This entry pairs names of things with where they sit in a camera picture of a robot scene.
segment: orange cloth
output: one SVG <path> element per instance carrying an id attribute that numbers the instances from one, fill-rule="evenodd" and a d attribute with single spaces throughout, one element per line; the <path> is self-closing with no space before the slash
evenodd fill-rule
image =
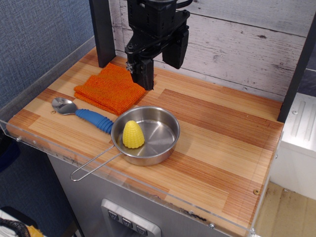
<path id="1" fill-rule="evenodd" d="M 125 68 L 109 63 L 99 75 L 74 88 L 75 97 L 117 116 L 127 111 L 145 93 Z"/>

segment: button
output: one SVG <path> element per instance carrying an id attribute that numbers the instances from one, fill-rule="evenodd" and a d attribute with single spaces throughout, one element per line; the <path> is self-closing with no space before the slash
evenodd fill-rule
<path id="1" fill-rule="evenodd" d="M 129 228 L 133 228 L 133 223 L 125 218 L 122 218 L 123 224 Z"/>
<path id="2" fill-rule="evenodd" d="M 113 220 L 116 220 L 116 221 L 119 220 L 119 216 L 118 216 L 116 213 L 114 213 L 114 212 L 112 212 L 112 211 L 110 211 L 110 210 L 108 210 L 108 212 L 109 212 L 109 216 L 110 216 Z"/>
<path id="3" fill-rule="evenodd" d="M 144 229 L 143 227 L 140 227 L 140 226 L 137 226 L 136 225 L 136 229 L 137 229 L 137 232 L 144 235 L 144 236 L 147 236 L 147 230 Z"/>

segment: wooden table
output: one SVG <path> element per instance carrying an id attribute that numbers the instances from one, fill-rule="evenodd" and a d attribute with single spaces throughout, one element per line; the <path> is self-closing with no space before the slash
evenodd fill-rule
<path id="1" fill-rule="evenodd" d="M 125 62 L 119 57 L 112 61 L 122 67 Z M 111 136 L 76 116 L 54 113 L 51 101 L 65 97 L 78 108 L 115 120 L 115 115 L 74 97 L 74 87 L 100 71 L 93 49 L 15 115 L 7 129 L 43 151 L 78 163 L 95 157 L 111 146 Z M 118 157 L 108 167 L 130 177 L 124 182 L 137 192 L 172 203 L 226 233 L 245 236 L 264 195 L 283 128 L 277 122 L 281 102 L 155 68 L 154 90 L 134 106 L 143 105 L 167 109 L 179 120 L 174 153 L 154 166 L 135 166 Z M 111 149 L 98 162 L 118 153 Z"/>

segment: metal spoon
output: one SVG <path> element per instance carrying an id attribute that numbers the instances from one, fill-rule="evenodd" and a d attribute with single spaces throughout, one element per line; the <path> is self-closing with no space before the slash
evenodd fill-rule
<path id="1" fill-rule="evenodd" d="M 68 99 L 57 97 L 51 102 L 53 109 L 61 115 L 77 115 L 78 117 L 87 120 L 94 124 L 97 128 L 106 133 L 111 133 L 113 122 L 107 117 L 96 112 L 78 109 L 77 106 Z"/>

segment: frying pan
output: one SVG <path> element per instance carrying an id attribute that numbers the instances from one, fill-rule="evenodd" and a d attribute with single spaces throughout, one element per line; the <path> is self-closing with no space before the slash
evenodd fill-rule
<path id="1" fill-rule="evenodd" d="M 125 124 L 130 120 L 136 121 L 139 124 L 145 137 L 145 143 L 136 149 L 126 147 L 122 141 Z M 134 165 L 149 166 L 158 164 L 172 154 L 179 136 L 179 122 L 169 111 L 156 106 L 140 106 L 130 109 L 119 116 L 113 124 L 111 139 L 114 145 L 75 170 L 70 175 L 70 179 L 72 181 L 79 181 L 122 154 L 127 162 Z M 113 147 L 116 147 L 120 153 L 81 178 L 73 178 L 73 175 L 78 170 L 82 169 Z"/>

